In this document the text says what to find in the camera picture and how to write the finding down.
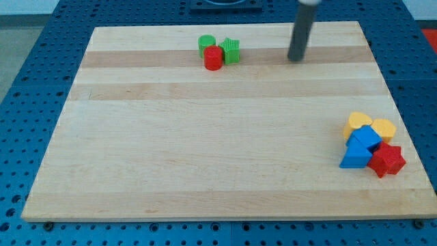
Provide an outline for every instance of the red star block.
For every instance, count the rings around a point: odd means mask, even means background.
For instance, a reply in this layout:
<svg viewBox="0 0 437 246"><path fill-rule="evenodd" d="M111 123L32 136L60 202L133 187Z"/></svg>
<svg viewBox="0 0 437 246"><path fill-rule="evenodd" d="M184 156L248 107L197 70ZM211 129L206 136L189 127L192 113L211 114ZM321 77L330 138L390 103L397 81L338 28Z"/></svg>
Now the red star block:
<svg viewBox="0 0 437 246"><path fill-rule="evenodd" d="M382 178L386 174L397 174L405 164L400 146L390 146L382 142L367 166L375 170L378 177Z"/></svg>

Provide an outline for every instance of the blue block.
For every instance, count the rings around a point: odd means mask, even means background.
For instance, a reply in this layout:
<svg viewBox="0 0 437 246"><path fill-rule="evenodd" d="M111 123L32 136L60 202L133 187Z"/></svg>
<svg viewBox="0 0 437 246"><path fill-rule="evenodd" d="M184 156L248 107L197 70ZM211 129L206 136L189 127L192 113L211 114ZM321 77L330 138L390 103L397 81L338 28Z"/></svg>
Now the blue block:
<svg viewBox="0 0 437 246"><path fill-rule="evenodd" d="M348 143L349 147L340 163L340 168L366 167L372 157L372 153L355 137L350 137Z"/></svg>
<svg viewBox="0 0 437 246"><path fill-rule="evenodd" d="M370 126L363 126L353 131L349 140L346 142L346 146L350 145L352 138L358 140L371 153L378 148L382 141L382 138Z"/></svg>

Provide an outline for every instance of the red cylinder block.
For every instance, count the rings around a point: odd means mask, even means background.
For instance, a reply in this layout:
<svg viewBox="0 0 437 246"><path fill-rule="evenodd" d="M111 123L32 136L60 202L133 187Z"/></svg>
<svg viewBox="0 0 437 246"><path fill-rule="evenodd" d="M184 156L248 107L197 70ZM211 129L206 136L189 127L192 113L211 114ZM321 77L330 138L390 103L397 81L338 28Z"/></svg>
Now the red cylinder block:
<svg viewBox="0 0 437 246"><path fill-rule="evenodd" d="M212 45L206 47L203 51L203 58L205 61L205 68L215 71L223 65L223 51L220 47Z"/></svg>

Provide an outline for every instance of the black metal rod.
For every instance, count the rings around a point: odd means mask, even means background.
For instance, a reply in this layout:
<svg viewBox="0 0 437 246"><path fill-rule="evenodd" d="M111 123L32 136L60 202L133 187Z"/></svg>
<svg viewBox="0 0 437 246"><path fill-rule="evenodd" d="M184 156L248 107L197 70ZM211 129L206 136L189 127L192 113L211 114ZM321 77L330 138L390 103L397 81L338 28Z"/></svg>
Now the black metal rod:
<svg viewBox="0 0 437 246"><path fill-rule="evenodd" d="M320 1L299 1L298 13L294 23L292 40L288 50L288 59L292 62L299 62L305 56L309 33L315 19L315 13Z"/></svg>

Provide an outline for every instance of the green block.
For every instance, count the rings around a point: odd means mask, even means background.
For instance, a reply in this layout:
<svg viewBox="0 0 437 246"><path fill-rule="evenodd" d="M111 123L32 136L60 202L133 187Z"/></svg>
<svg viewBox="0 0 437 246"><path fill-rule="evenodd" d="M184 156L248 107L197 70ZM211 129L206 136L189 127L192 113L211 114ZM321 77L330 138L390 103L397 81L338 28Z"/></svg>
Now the green block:
<svg viewBox="0 0 437 246"><path fill-rule="evenodd" d="M206 47L211 45L216 45L216 38L212 35L202 35L198 39L199 43L199 55L203 58L203 50L205 50Z"/></svg>
<svg viewBox="0 0 437 246"><path fill-rule="evenodd" d="M225 41L218 45L223 49L225 65L240 62L240 41L225 38Z"/></svg>

